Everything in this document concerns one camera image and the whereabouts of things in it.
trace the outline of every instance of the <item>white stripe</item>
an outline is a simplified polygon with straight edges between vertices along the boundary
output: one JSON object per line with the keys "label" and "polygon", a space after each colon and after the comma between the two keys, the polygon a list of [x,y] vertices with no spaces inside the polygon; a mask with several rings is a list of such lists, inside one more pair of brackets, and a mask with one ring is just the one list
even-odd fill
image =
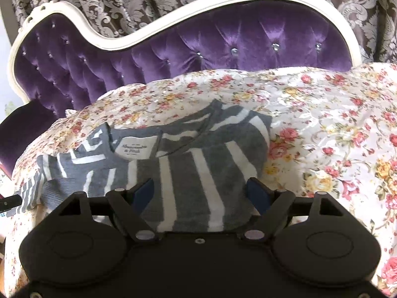
{"label": "white stripe", "polygon": [[161,196],[163,200],[164,220],[157,226],[157,231],[166,232],[172,231],[173,225],[176,221],[176,203],[168,157],[161,157],[158,161],[160,164]]}
{"label": "white stripe", "polygon": [[183,122],[183,123],[186,124],[186,123],[201,122],[201,121],[204,121],[204,120],[205,120],[206,118],[208,118],[209,116],[210,116],[210,114],[208,113],[208,114],[206,114],[206,115],[204,115],[204,116],[202,116],[202,117],[199,117],[198,119],[186,121],[186,122]]}
{"label": "white stripe", "polygon": [[228,108],[231,108],[232,106],[235,106],[235,104],[222,104],[222,110],[226,110]]}
{"label": "white stripe", "polygon": [[41,204],[41,192],[43,191],[43,186],[44,186],[44,175],[41,174],[40,177],[40,181],[38,182],[38,186],[37,186],[37,200],[36,200],[36,204]]}
{"label": "white stripe", "polygon": [[195,137],[197,135],[197,131],[184,131],[180,134],[168,134],[163,133],[163,139],[168,139],[171,141],[178,141],[183,137]]}
{"label": "white stripe", "polygon": [[50,167],[48,166],[48,154],[43,155],[43,171],[47,180],[51,180],[52,178],[51,178]]}
{"label": "white stripe", "polygon": [[205,161],[204,154],[201,149],[190,149],[193,160],[200,177],[201,186],[207,198],[208,207],[210,209],[210,220],[208,222],[208,232],[223,231],[223,218],[225,216],[225,205],[216,189],[214,179],[208,165]]}
{"label": "white stripe", "polygon": [[102,144],[102,141],[100,141],[100,142],[99,142],[98,144],[96,144],[96,145],[90,145],[90,144],[88,143],[88,140],[85,139],[81,144],[83,145],[83,147],[84,147],[84,149],[85,149],[86,151],[93,151],[93,150],[98,149],[98,147]]}
{"label": "white stripe", "polygon": [[105,159],[105,155],[104,154],[97,154],[96,156],[72,159],[72,162],[74,164],[89,164],[90,162],[101,161],[101,160],[104,160],[104,159]]}
{"label": "white stripe", "polygon": [[33,186],[34,186],[34,178],[32,178],[32,187],[30,187],[28,192],[26,210],[28,210],[29,205],[31,205],[32,203]]}
{"label": "white stripe", "polygon": [[21,204],[21,206],[19,206],[18,208],[19,208],[19,214],[20,213],[22,213],[22,208],[23,208],[23,204],[24,204],[24,202],[25,202],[25,197],[26,197],[26,193],[27,193],[27,189],[28,189],[28,186],[29,186],[29,182],[30,182],[31,180],[29,179],[26,183],[25,183],[25,185],[23,185],[22,186],[22,191],[21,191],[21,197],[22,197],[22,204]]}
{"label": "white stripe", "polygon": [[93,139],[99,138],[99,136],[102,134],[102,130],[99,130],[97,133],[93,135]]}
{"label": "white stripe", "polygon": [[235,141],[230,141],[226,143],[226,146],[232,155],[232,158],[241,170],[241,173],[244,176],[244,180],[248,180],[251,177],[257,176],[257,170],[254,165],[249,162],[248,158],[245,156],[243,151],[241,151],[240,147]]}
{"label": "white stripe", "polygon": [[105,189],[104,189],[105,190],[105,195],[106,195],[106,193],[108,193],[111,190],[110,188],[112,187],[115,174],[116,174],[116,168],[109,169],[108,182],[106,183],[106,186],[105,186]]}
{"label": "white stripe", "polygon": [[168,154],[167,151],[157,151],[157,153],[156,153],[156,158],[165,156],[165,155],[167,155],[167,154]]}
{"label": "white stripe", "polygon": [[75,155],[75,153],[74,153],[74,150],[73,150],[73,149],[70,149],[68,152],[70,153],[70,158],[72,158],[72,159],[76,159],[76,155]]}
{"label": "white stripe", "polygon": [[126,189],[131,189],[136,185],[136,160],[132,160],[128,163],[127,171],[127,185]]}
{"label": "white stripe", "polygon": [[61,171],[62,177],[63,177],[63,178],[67,178],[66,171],[65,171],[65,169],[62,167],[62,164],[61,164],[61,158],[60,158],[59,153],[57,153],[57,155],[56,155],[56,160],[58,161],[58,166],[59,166],[59,170]]}
{"label": "white stripe", "polygon": [[83,186],[83,192],[88,195],[88,190],[90,189],[91,179],[93,178],[94,170],[88,172],[87,177],[85,178],[85,183]]}
{"label": "white stripe", "polygon": [[223,120],[222,122],[215,123],[210,131],[215,131],[220,127],[223,127],[224,125],[240,123],[248,116],[248,114],[249,114],[249,110],[242,109],[239,114],[229,116],[227,119]]}
{"label": "white stripe", "polygon": [[263,138],[265,139],[267,146],[269,147],[270,144],[269,131],[267,130],[266,125],[263,123],[263,121],[258,116],[255,116],[251,120],[249,120],[249,123],[251,123],[255,128],[259,130],[259,132],[262,134]]}

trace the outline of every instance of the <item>bed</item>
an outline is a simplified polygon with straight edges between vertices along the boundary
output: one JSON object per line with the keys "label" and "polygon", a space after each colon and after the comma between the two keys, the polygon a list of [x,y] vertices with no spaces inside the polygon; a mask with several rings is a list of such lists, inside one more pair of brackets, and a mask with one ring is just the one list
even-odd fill
{"label": "bed", "polygon": [[[104,121],[165,124],[217,98],[273,116],[263,182],[338,198],[381,244],[374,284],[388,295],[397,287],[397,66],[363,65],[325,0],[198,0],[114,39],[71,4],[48,3],[21,28],[8,75],[26,103],[0,125],[16,189],[37,155],[77,147]],[[12,217],[8,294],[27,282],[17,251],[45,213]]]}

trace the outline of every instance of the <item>clothing label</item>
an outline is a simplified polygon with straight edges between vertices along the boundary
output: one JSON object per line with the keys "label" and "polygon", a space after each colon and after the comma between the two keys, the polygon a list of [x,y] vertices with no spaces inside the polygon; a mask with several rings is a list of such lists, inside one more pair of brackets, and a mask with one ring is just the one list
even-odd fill
{"label": "clothing label", "polygon": [[149,159],[157,139],[157,135],[146,138],[125,137],[114,152],[127,160]]}

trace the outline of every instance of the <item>floral bedspread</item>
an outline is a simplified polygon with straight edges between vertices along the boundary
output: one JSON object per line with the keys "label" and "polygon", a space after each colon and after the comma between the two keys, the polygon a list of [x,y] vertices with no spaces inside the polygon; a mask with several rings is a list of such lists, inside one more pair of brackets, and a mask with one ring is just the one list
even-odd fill
{"label": "floral bedspread", "polygon": [[[299,67],[246,72],[214,70],[148,85],[120,87],[57,120],[18,160],[16,187],[36,171],[37,155],[77,147],[98,125],[165,124],[212,99],[273,116],[263,182],[298,196],[326,191],[377,238],[382,248],[373,283],[397,292],[397,65],[371,63],[348,73]],[[44,207],[12,217],[5,251],[5,290],[27,281],[18,248],[41,221]]]}

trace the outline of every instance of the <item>tufted upholstery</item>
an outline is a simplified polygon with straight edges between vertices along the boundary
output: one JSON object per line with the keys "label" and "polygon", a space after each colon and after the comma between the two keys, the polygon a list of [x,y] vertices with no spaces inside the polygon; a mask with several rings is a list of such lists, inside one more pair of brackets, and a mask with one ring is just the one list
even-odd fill
{"label": "tufted upholstery", "polygon": [[25,38],[14,71],[31,100],[63,117],[126,84],[203,69],[303,65],[349,70],[339,31],[302,4],[256,0],[199,14],[122,51],[94,47],[68,18],[52,14]]}

